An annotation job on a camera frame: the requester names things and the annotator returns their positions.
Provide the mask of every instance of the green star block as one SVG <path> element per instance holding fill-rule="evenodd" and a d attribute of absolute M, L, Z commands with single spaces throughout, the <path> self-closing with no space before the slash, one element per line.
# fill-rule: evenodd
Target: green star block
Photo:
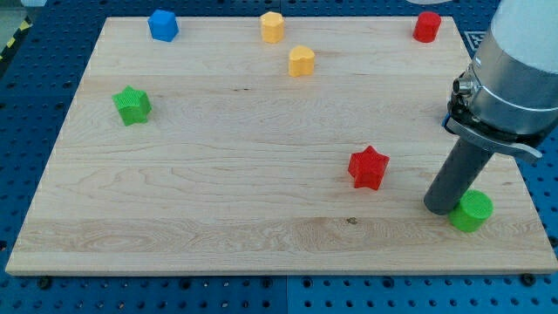
<path fill-rule="evenodd" d="M 463 232 L 474 232 L 493 212 L 493 204 L 480 191 L 466 191 L 457 206 L 450 212 L 450 223 Z"/>
<path fill-rule="evenodd" d="M 112 96 L 114 105 L 119 110 L 120 118 L 125 126 L 134 123 L 146 123 L 151 104 L 146 92 L 134 90 L 127 86 L 121 93 Z"/>

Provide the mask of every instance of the blue block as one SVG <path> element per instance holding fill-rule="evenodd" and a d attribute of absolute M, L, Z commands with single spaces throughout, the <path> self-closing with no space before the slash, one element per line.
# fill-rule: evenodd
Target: blue block
<path fill-rule="evenodd" d="M 147 20 L 153 39 L 172 42 L 178 33 L 176 16 L 173 12 L 155 10 Z"/>

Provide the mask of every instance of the perforated metal surface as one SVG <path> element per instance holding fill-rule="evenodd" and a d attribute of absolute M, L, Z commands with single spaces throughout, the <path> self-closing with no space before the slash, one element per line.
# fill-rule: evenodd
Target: perforated metal surface
<path fill-rule="evenodd" d="M 2 270 L 105 17 L 148 16 L 157 8 L 173 10 L 179 16 L 259 16 L 267 10 L 279 10 L 286 16 L 407 16 L 427 8 L 454 16 L 463 34 L 483 31 L 497 4 L 494 0 L 460 0 L 428 7 L 403 0 L 50 1 L 0 81 Z M 541 145 L 544 158 L 536 167 L 520 163 L 555 243 L 557 140 L 555 130 Z M 522 283 L 519 276 L 294 276 L 271 280 L 53 278 L 50 282 L 14 278 L 2 271 L 0 312 L 558 312 L 557 275 L 535 276 L 535 283 L 528 287 L 525 283 L 532 283 L 532 277 L 523 279 Z M 38 283 L 46 289 L 41 290 Z"/>

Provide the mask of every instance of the wooden board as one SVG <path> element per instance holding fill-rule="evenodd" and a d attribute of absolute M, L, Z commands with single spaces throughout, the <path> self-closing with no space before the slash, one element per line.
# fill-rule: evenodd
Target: wooden board
<path fill-rule="evenodd" d="M 423 195 L 455 136 L 439 123 L 469 58 L 451 18 L 180 18 L 171 43 L 146 19 L 108 18 L 7 271 L 12 275 L 496 274 L 556 258 L 514 161 L 474 187 L 495 213 L 473 234 Z M 287 75 L 289 50 L 316 53 Z M 124 127 L 111 95 L 146 90 L 149 122 Z M 378 191 L 352 187 L 350 154 L 391 157 Z M 356 218 L 356 223 L 348 219 Z"/>

